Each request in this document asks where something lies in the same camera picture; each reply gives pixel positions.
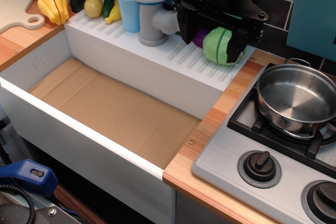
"toy banana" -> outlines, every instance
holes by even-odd
[[[119,18],[121,18],[119,4],[118,4],[118,0],[115,0],[114,1],[114,6],[113,6],[113,8],[110,12],[110,15],[107,18],[105,18],[105,22],[107,24],[110,24],[110,23],[112,23],[112,21],[117,20]]]
[[[38,0],[38,8],[51,22],[62,25],[69,18],[67,0]]]

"wooden cutting board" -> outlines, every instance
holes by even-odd
[[[13,27],[38,29],[45,24],[44,16],[26,13],[33,0],[0,0],[0,33]]]

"black knob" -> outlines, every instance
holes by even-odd
[[[312,186],[307,202],[313,214],[327,224],[336,223],[336,183],[321,182]]]
[[[243,165],[248,177],[258,182],[269,182],[276,175],[276,166],[269,152],[251,153]]]

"white faucet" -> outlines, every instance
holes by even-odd
[[[165,0],[135,0],[140,4],[140,43],[155,47],[166,42],[167,35],[179,31],[177,13],[163,9]]]

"toy stove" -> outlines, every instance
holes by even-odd
[[[256,82],[264,69],[203,148],[192,172],[279,222],[336,223],[336,120],[310,140],[272,126],[256,102]]]

